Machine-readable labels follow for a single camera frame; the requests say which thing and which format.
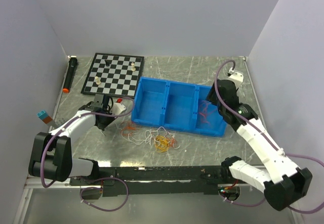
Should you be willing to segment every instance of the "white plastic part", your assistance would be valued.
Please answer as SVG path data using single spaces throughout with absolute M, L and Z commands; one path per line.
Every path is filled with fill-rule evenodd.
M 242 180 L 261 192 L 264 191 L 264 182 L 271 181 L 269 173 L 253 167 L 243 160 L 234 162 L 229 170 L 233 178 Z
M 79 117 L 79 115 L 83 114 L 83 113 L 89 113 L 89 111 L 79 110 L 74 117 L 76 117 L 76 116 Z M 50 134 L 54 135 L 61 128 L 64 128 L 68 122 L 69 121 L 67 121 L 61 127 L 51 131 Z M 95 123 L 96 123 L 96 116 L 94 114 L 83 116 L 83 117 L 77 119 L 75 122 L 73 122 L 69 127 L 65 128 L 65 131 L 62 132 L 59 136 L 60 137 L 62 137 L 62 136 L 70 137 L 71 145 L 73 145 L 73 143 L 76 142 L 76 140 L 79 139 L 79 137 L 82 136 L 84 133 L 86 133 L 92 126 L 94 126 Z
M 233 67 L 228 70 L 228 74 L 232 75 L 234 73 Z
M 241 125 L 237 129 L 237 133 L 242 136 L 247 143 L 252 147 L 255 153 L 258 155 L 264 166 L 266 167 L 271 180 L 274 184 L 277 184 L 283 180 L 282 176 L 287 175 L 288 177 L 297 173 L 296 168 L 298 165 L 294 163 L 290 158 L 283 155 L 283 150 L 279 148 L 276 142 L 271 138 L 266 129 L 264 128 L 260 119 L 251 119 L 250 122 L 259 128 L 279 149 L 275 150 L 265 138 L 258 133 L 249 124 Z
M 235 83 L 236 89 L 238 89 L 242 85 L 243 79 L 243 74 L 238 71 L 233 71 L 233 73 L 227 78 L 227 80 Z
M 126 111 L 126 107 L 122 103 L 113 103 L 113 107 L 111 109 L 111 114 L 120 115 Z
M 85 159 L 72 159 L 72 170 L 69 177 L 89 176 L 93 168 L 93 162 Z

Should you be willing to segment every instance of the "white wall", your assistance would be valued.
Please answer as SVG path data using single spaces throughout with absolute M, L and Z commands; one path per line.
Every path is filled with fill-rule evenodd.
M 278 0 L 38 0 L 68 55 L 248 55 Z
M 250 54 L 249 69 L 270 133 L 286 152 L 324 160 L 324 0 L 279 0 Z M 324 169 L 295 159 L 313 173 L 309 210 L 324 200 Z M 323 223 L 324 210 L 305 216 Z
M 53 112 L 65 54 L 36 0 L 0 0 L 0 223 L 12 223 L 34 136 Z

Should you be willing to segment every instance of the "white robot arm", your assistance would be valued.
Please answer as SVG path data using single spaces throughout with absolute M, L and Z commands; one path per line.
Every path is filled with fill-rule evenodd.
M 73 123 L 66 122 L 59 128 L 49 133 L 39 133 L 36 135 L 34 145 L 29 162 L 29 174 L 33 176 L 40 176 L 41 158 L 43 149 L 48 143 L 49 139 L 58 131 L 63 130 L 56 139 L 49 151 L 55 148 L 54 155 L 47 154 L 44 166 L 44 176 L 56 181 L 65 181 L 68 177 L 74 176 L 89 176 L 90 178 L 97 178 L 99 173 L 98 163 L 90 159 L 80 159 L 72 157 L 72 145 L 87 132 L 94 125 L 99 129 L 104 130 L 107 125 L 112 123 L 115 117 L 104 117 L 95 114 L 85 113 L 97 112 L 110 115 L 120 115 L 126 111 L 126 107 L 120 102 L 113 102 L 109 106 L 109 100 L 112 98 L 107 95 L 96 95 L 94 101 L 83 105 L 76 115 L 72 118 L 79 117 Z
M 212 86 L 207 100 L 218 107 L 218 112 L 223 119 L 252 147 L 267 171 L 257 169 L 236 156 L 226 159 L 222 166 L 227 168 L 230 177 L 244 181 L 263 192 L 274 209 L 282 210 L 306 195 L 312 174 L 307 168 L 300 169 L 287 157 L 283 149 L 266 131 L 253 109 L 239 102 L 236 92 L 242 82 L 243 75 L 231 68 L 226 80 L 217 81 L 217 89 L 222 100 L 237 114 L 256 126 L 259 131 L 220 103 L 215 85 Z

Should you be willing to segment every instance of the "blue plastic bin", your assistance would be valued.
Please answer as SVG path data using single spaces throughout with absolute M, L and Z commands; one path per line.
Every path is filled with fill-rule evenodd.
M 146 126 L 222 137 L 226 123 L 206 102 L 210 86 L 141 77 L 132 121 Z

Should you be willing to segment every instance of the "table surface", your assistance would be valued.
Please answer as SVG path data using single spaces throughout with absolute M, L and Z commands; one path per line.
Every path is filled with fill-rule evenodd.
M 93 100 L 94 96 L 81 94 L 93 58 L 78 57 L 70 93 L 63 94 L 59 103 L 56 119 L 69 119 L 78 108 Z M 244 74 L 244 82 L 238 91 L 240 101 L 251 105 L 260 114 L 247 67 L 242 57 L 145 57 L 142 76 L 162 78 L 173 81 L 200 85 L 212 85 L 217 68 L 226 59 L 234 59 L 236 68 Z M 226 77 L 223 70 L 220 79 Z M 174 132 L 180 144 L 179 149 L 169 149 L 165 153 L 155 150 L 154 144 L 135 145 L 120 135 L 121 123 L 131 120 L 131 116 L 117 118 L 105 131 L 92 127 L 72 146 L 74 158 L 88 158 L 99 162 L 99 166 L 197 166 L 220 165 L 226 158 L 238 156 L 252 165 L 261 161 L 252 148 L 231 127 L 227 126 L 222 138 L 205 137 L 185 132 Z M 149 127 L 141 126 L 134 138 L 144 139 Z

